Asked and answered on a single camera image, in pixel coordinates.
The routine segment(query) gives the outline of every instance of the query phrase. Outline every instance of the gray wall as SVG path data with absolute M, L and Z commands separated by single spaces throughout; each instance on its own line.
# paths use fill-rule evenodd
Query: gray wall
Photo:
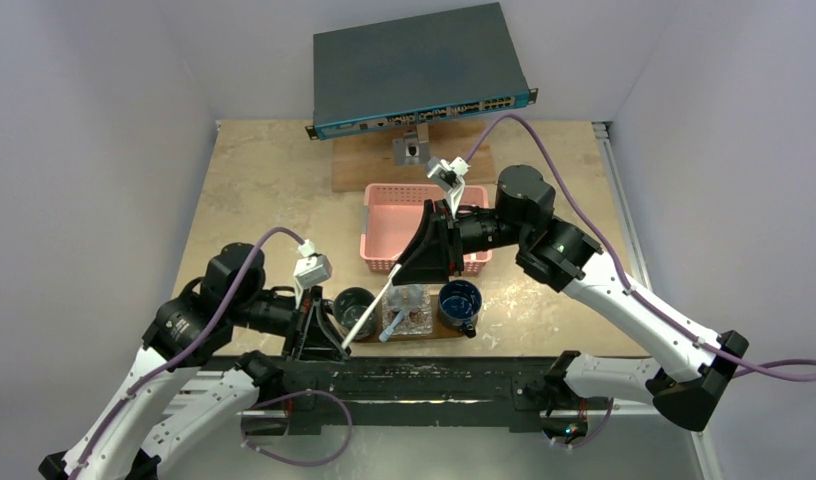
M 655 289 L 816 357 L 816 1 L 684 1 L 612 129 Z M 735 381 L 711 423 L 726 478 L 816 478 L 816 384 Z
M 312 35 L 487 0 L 160 0 L 219 118 L 310 118 Z M 502 0 L 537 118 L 608 120 L 678 0 Z
M 36 478 L 122 380 L 212 130 L 155 2 L 0 2 L 0 479 Z

